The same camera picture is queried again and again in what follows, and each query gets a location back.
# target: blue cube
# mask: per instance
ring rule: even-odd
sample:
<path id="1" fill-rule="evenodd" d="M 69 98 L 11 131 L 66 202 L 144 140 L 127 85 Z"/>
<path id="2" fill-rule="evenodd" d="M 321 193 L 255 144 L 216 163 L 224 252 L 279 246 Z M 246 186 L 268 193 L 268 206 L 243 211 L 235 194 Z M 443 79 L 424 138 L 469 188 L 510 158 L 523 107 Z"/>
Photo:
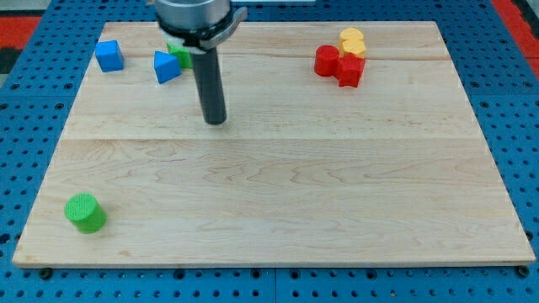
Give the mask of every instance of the blue cube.
<path id="1" fill-rule="evenodd" d="M 103 72 L 124 69 L 124 57 L 121 55 L 120 46 L 116 40 L 98 42 L 95 46 L 95 57 Z"/>
<path id="2" fill-rule="evenodd" d="M 153 69 L 155 70 L 159 84 L 165 83 L 182 74 L 178 58 L 161 51 L 155 52 L 155 56 L 153 57 Z"/>

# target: green block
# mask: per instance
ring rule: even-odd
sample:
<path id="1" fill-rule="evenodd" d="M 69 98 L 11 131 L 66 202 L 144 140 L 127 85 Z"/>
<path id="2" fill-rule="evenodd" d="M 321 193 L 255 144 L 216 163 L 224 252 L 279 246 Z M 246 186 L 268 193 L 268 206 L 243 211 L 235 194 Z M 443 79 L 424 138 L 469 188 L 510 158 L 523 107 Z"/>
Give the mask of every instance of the green block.
<path id="1" fill-rule="evenodd" d="M 177 47 L 176 45 L 171 45 L 170 43 L 167 43 L 167 49 L 170 55 L 178 58 L 179 65 L 182 68 L 193 68 L 193 65 L 191 64 L 191 56 L 186 49 Z"/>
<path id="2" fill-rule="evenodd" d="M 98 231 L 107 221 L 107 215 L 98 201 L 91 194 L 86 193 L 71 197 L 64 207 L 64 215 L 81 233 L 85 234 Z"/>

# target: yellow block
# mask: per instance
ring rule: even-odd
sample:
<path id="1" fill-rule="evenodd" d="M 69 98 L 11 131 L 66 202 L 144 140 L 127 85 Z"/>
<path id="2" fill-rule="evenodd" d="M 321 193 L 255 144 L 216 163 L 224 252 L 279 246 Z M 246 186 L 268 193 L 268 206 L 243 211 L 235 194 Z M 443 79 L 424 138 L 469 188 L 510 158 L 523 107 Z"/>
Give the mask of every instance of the yellow block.
<path id="1" fill-rule="evenodd" d="M 363 40 L 363 33 L 356 28 L 344 29 L 339 35 L 339 54 L 343 55 L 343 43 L 346 40 Z"/>
<path id="2" fill-rule="evenodd" d="M 353 54 L 358 58 L 365 59 L 366 50 L 363 40 L 346 40 L 343 42 L 343 56 Z"/>

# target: wood grain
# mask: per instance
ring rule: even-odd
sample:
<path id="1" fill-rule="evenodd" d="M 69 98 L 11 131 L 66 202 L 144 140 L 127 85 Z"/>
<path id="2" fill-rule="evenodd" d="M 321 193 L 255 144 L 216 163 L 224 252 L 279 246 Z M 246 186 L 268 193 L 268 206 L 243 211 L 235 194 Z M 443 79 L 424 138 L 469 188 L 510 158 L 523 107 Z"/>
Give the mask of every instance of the wood grain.
<path id="1" fill-rule="evenodd" d="M 368 48 L 358 89 L 312 71 L 316 48 L 350 26 Z M 18 266 L 535 259 L 434 23 L 242 24 L 220 49 L 229 121 L 217 127 L 203 122 L 191 71 L 157 85 L 155 24 L 107 24 L 100 39 L 120 42 L 126 68 L 90 62 Z M 80 191 L 109 217 L 93 235 L 61 217 Z"/>

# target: toy block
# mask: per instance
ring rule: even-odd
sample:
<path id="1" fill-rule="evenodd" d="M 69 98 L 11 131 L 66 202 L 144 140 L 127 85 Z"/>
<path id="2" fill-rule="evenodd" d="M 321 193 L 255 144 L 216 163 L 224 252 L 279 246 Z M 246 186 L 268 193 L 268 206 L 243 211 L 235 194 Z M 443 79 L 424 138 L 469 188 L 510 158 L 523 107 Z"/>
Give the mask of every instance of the toy block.
<path id="1" fill-rule="evenodd" d="M 365 59 L 366 50 L 363 40 L 346 40 L 343 42 L 343 56 L 352 54 L 358 58 Z"/>
<path id="2" fill-rule="evenodd" d="M 363 69 L 365 68 L 365 59 L 358 58 L 348 54 L 339 58 L 335 76 L 339 80 L 339 87 L 351 86 L 357 88 L 360 84 Z"/>
<path id="3" fill-rule="evenodd" d="M 113 72 L 124 69 L 124 57 L 121 55 L 118 41 L 98 42 L 95 46 L 95 57 L 102 72 Z"/>
<path id="4" fill-rule="evenodd" d="M 185 48 L 181 48 L 167 42 L 167 49 L 170 55 L 178 58 L 181 68 L 193 68 L 193 64 L 191 63 L 191 55 Z"/>
<path id="5" fill-rule="evenodd" d="M 339 35 L 339 54 L 344 56 L 343 43 L 346 40 L 363 40 L 363 38 L 363 33 L 356 28 L 344 29 Z"/>
<path id="6" fill-rule="evenodd" d="M 335 73 L 338 59 L 339 50 L 335 46 L 322 45 L 317 49 L 314 71 L 322 77 L 332 76 Z"/>
<path id="7" fill-rule="evenodd" d="M 155 52 L 153 69 L 155 70 L 159 84 L 163 84 L 182 74 L 181 67 L 178 64 L 178 58 L 161 51 Z"/>
<path id="8" fill-rule="evenodd" d="M 107 221 L 101 205 L 91 194 L 80 193 L 71 197 L 64 207 L 64 216 L 81 233 L 94 233 Z"/>

